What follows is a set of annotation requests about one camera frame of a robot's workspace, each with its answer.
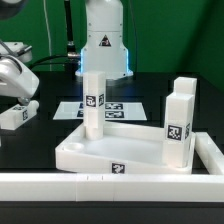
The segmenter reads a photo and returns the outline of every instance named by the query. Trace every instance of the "white rectangular block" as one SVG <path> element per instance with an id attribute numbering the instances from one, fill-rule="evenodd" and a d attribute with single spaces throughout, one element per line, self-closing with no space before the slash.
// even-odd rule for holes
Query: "white rectangular block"
<path id="1" fill-rule="evenodd" d="M 16 106 L 8 109 L 0 115 L 1 129 L 16 130 L 22 124 L 37 114 L 39 103 L 31 101 L 28 106 Z"/>
<path id="2" fill-rule="evenodd" d="M 195 149 L 208 172 L 213 175 L 224 174 L 224 155 L 205 132 L 196 133 Z"/>
<path id="3" fill-rule="evenodd" d="M 84 126 L 86 137 L 90 140 L 103 137 L 105 100 L 105 73 L 99 71 L 85 73 L 83 76 Z"/>
<path id="4" fill-rule="evenodd" d="M 172 93 L 166 100 L 163 162 L 185 167 L 188 162 L 193 121 L 194 96 Z"/>
<path id="5" fill-rule="evenodd" d="M 117 176 L 114 201 L 222 202 L 223 176 Z"/>
<path id="6" fill-rule="evenodd" d="M 113 178 L 106 175 L 83 174 L 77 176 L 76 201 L 113 201 Z"/>
<path id="7" fill-rule="evenodd" d="M 1 173 L 0 201 L 76 201 L 76 175 Z"/>
<path id="8" fill-rule="evenodd" d="M 174 92 L 195 95 L 197 79 L 179 77 L 174 81 Z"/>

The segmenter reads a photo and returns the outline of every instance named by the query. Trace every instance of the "black tabletop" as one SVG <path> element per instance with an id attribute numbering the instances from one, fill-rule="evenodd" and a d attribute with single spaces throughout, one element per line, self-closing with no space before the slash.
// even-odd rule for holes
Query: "black tabletop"
<path id="1" fill-rule="evenodd" d="M 37 116 L 16 131 L 0 130 L 0 172 L 61 172 L 55 168 L 55 147 L 82 122 L 53 120 L 61 101 L 82 101 L 82 84 L 64 72 L 37 75 L 40 86 L 33 97 L 40 103 Z M 198 79 L 193 131 L 208 132 L 224 151 L 224 94 L 198 74 L 138 73 L 133 81 L 107 87 L 107 101 L 142 102 L 147 121 L 125 122 L 163 127 L 166 96 L 179 76 Z M 15 104 L 15 98 L 0 97 L 0 112 Z M 193 174 L 206 172 L 195 153 Z M 1 223 L 211 223 L 223 218 L 222 203 L 0 203 Z"/>

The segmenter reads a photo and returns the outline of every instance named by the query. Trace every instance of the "blue light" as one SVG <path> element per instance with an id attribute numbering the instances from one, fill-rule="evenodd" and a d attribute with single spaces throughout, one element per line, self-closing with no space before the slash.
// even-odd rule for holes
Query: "blue light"
<path id="1" fill-rule="evenodd" d="M 80 73 L 83 73 L 83 50 L 81 50 Z"/>
<path id="2" fill-rule="evenodd" d="M 127 57 L 127 73 L 129 72 L 129 52 L 128 52 L 128 50 L 126 51 L 127 53 L 127 55 L 126 55 L 126 57 Z"/>

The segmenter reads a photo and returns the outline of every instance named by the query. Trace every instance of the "white paper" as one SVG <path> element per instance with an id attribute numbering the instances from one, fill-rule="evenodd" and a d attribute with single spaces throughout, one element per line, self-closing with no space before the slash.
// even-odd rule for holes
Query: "white paper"
<path id="1" fill-rule="evenodd" d="M 107 102 L 105 120 L 147 120 L 142 103 Z M 82 102 L 61 102 L 53 120 L 83 119 Z"/>

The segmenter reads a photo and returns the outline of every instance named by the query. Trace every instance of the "tall white block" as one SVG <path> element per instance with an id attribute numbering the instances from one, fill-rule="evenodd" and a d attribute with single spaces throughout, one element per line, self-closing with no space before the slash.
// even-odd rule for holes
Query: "tall white block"
<path id="1" fill-rule="evenodd" d="M 174 92 L 195 95 L 197 79 L 179 77 L 174 81 Z"/>
<path id="2" fill-rule="evenodd" d="M 185 167 L 188 161 L 194 95 L 172 93 L 166 99 L 163 162 Z"/>
<path id="3" fill-rule="evenodd" d="M 98 140 L 103 137 L 105 122 L 106 75 L 92 71 L 83 76 L 84 126 L 86 138 Z"/>

